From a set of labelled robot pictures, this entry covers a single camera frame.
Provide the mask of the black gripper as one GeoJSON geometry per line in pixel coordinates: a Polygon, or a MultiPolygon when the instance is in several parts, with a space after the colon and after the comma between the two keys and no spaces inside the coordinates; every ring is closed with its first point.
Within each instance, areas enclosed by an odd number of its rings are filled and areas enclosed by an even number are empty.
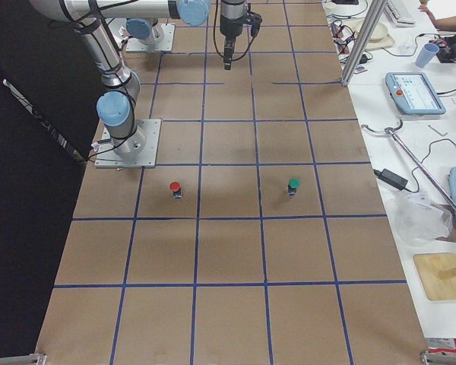
{"type": "Polygon", "coordinates": [[[262,16],[253,12],[247,1],[222,1],[220,4],[220,32],[225,37],[223,57],[233,57],[236,38],[242,34],[243,26],[250,28],[250,48],[252,41],[258,36],[262,16]]]}

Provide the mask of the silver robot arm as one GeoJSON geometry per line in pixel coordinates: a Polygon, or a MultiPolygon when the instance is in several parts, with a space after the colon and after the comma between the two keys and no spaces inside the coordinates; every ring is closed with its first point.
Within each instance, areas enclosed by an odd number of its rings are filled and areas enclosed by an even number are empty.
{"type": "Polygon", "coordinates": [[[100,167],[153,167],[160,120],[140,120],[135,104],[139,77],[124,63],[108,18],[180,19],[191,26],[206,22],[208,1],[33,1],[33,8],[52,21],[71,25],[83,39],[107,92],[97,101],[97,114],[109,143],[93,154],[100,167]]]}
{"type": "MultiPolygon", "coordinates": [[[[173,9],[178,11],[179,18],[192,26],[200,26],[209,15],[211,3],[209,1],[174,1],[173,9]]],[[[258,36],[262,16],[251,9],[251,4],[246,1],[216,1],[214,19],[220,22],[220,32],[225,37],[223,51],[218,47],[216,53],[223,59],[226,70],[231,68],[231,63],[242,59],[235,57],[236,38],[242,34],[243,27],[250,29],[251,40],[258,36]]],[[[153,45],[161,41],[163,36],[160,27],[153,20],[130,18],[126,21],[128,34],[143,44],[153,45]]]]}

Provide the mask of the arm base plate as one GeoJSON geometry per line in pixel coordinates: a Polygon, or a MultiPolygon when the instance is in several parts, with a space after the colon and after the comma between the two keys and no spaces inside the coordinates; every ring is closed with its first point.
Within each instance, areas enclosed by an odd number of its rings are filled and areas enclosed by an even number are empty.
{"type": "Polygon", "coordinates": [[[130,36],[126,52],[171,52],[175,33],[174,24],[135,23],[132,19],[126,24],[130,36]]]}
{"type": "Polygon", "coordinates": [[[94,157],[96,168],[154,168],[160,139],[161,119],[136,119],[137,130],[118,148],[113,148],[106,127],[102,130],[102,139],[106,143],[99,146],[94,157]]]}

